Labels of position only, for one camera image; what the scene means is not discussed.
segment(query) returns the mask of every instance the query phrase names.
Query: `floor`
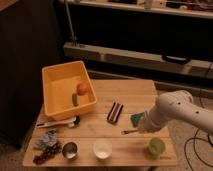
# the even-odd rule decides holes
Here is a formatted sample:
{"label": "floor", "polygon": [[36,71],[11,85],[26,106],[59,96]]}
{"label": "floor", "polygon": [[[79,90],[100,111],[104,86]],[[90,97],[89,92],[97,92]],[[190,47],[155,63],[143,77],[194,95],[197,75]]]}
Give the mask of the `floor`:
{"label": "floor", "polygon": [[[195,98],[195,103],[199,105],[199,98]],[[202,98],[202,103],[207,109],[213,110],[213,99]],[[174,143],[174,147],[178,157],[178,166],[176,167],[158,167],[157,171],[187,171],[190,170],[187,161],[184,156],[184,143],[188,138],[191,138],[197,128],[177,120],[173,120],[168,124],[169,131]],[[200,131],[199,137],[206,139],[206,133]],[[20,151],[17,151],[10,146],[0,144],[0,171],[48,171],[48,170],[75,170],[75,171],[146,171],[148,168],[27,168],[22,166],[22,159],[24,155],[27,143],[23,146]],[[213,148],[207,144],[200,141],[196,141],[196,149],[200,157],[204,159],[207,163],[213,165]],[[210,171],[213,168],[205,166],[196,157],[192,142],[187,146],[187,155],[195,171]]]}

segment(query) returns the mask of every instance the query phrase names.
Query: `white bowl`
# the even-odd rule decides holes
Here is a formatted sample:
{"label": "white bowl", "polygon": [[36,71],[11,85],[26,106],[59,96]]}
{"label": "white bowl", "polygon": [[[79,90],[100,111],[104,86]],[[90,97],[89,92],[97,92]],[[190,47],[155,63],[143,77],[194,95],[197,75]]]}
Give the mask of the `white bowl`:
{"label": "white bowl", "polygon": [[106,159],[112,153],[112,143],[108,139],[98,139],[93,144],[93,152],[99,159]]}

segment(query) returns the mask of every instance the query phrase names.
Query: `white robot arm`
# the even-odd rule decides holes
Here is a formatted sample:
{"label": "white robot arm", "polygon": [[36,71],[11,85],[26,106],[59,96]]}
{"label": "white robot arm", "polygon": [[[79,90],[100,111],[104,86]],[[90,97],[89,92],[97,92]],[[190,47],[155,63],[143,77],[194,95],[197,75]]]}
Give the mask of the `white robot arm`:
{"label": "white robot arm", "polygon": [[213,111],[193,104],[192,95],[184,90],[164,93],[155,106],[139,121],[138,132],[156,132],[172,119],[190,123],[213,135]]}

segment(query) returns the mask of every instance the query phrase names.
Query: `black cabinet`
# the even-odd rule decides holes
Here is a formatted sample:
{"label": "black cabinet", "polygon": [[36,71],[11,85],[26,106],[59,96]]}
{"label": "black cabinet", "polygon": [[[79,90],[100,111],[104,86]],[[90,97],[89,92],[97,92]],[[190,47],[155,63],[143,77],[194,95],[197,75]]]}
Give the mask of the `black cabinet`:
{"label": "black cabinet", "polygon": [[41,68],[60,62],[52,0],[21,0],[0,12],[0,141],[20,147],[42,105]]}

